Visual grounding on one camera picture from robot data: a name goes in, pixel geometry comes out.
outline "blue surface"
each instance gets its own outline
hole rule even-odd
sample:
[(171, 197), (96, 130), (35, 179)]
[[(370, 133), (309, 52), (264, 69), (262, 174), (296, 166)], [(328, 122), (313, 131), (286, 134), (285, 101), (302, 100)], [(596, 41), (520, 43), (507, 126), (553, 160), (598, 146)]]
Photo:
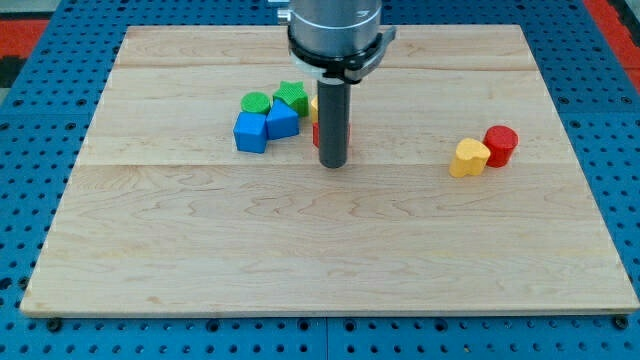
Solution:
[(233, 127), (233, 136), (239, 151), (264, 153), (267, 147), (267, 116), (241, 112)]
[[(522, 26), (638, 291), (640, 99), (582, 3), (383, 3), (385, 23)], [(606, 316), (221, 320), (215, 332), (207, 320), (64, 320), (55, 333), (47, 320), (22, 316), (19, 284), (35, 266), (127, 24), (275, 23), (262, 0), (63, 0), (0, 108), (0, 358), (640, 357), (638, 314), (626, 329)]]
[(275, 100), (267, 115), (267, 131), (269, 140), (298, 135), (300, 133), (298, 113), (282, 101)]

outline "wooden table surface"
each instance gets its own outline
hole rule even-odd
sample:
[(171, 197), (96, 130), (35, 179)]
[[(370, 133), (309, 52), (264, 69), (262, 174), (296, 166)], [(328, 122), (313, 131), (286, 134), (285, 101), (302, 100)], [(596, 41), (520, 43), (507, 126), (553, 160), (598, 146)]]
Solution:
[[(518, 26), (402, 26), (352, 90), (349, 162), (309, 119), (235, 150), (241, 97), (291, 65), (282, 27), (131, 27), (25, 297), (29, 316), (625, 313), (638, 300)], [(459, 140), (516, 129), (454, 179)]]

